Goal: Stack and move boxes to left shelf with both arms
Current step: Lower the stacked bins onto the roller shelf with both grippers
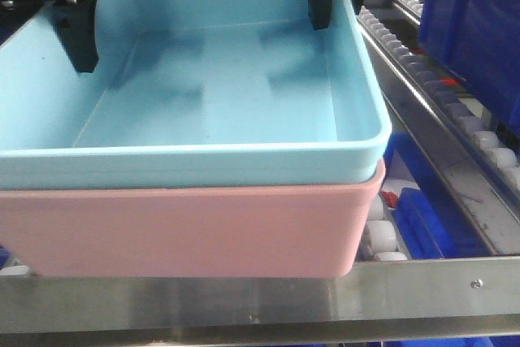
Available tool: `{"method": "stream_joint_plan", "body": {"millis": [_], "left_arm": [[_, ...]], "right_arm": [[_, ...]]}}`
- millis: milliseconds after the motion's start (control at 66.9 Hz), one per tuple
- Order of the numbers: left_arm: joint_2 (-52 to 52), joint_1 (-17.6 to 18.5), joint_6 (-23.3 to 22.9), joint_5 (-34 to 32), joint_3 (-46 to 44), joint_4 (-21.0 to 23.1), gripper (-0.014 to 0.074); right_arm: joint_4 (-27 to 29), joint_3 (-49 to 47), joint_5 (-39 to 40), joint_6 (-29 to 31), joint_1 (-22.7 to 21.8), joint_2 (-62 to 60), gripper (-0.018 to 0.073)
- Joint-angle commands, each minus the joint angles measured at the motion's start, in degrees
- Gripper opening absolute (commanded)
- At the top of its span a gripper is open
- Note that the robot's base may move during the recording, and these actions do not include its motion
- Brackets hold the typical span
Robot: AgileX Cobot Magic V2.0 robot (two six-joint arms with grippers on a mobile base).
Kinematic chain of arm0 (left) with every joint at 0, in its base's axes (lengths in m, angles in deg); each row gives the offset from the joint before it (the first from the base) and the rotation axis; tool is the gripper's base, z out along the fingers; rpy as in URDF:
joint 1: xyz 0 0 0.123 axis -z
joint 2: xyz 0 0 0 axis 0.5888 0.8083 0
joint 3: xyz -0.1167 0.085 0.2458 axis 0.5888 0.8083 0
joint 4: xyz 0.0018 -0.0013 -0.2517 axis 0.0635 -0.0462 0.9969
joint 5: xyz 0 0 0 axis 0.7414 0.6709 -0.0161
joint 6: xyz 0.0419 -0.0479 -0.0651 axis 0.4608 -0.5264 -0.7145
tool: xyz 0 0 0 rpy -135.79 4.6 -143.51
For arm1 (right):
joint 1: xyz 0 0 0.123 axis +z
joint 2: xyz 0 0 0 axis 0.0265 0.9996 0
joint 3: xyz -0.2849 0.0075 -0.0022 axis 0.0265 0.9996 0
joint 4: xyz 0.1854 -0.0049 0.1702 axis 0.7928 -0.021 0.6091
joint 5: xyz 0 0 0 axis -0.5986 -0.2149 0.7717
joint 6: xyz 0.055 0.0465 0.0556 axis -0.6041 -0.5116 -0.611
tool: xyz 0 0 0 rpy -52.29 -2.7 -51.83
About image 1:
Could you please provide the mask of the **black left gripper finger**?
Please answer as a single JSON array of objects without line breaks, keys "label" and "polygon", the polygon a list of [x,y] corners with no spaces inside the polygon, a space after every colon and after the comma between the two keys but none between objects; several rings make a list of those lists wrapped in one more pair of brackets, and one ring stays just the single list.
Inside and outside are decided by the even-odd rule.
[{"label": "black left gripper finger", "polygon": [[54,28],[76,72],[93,73],[99,57],[95,36],[98,0],[58,0]]}]

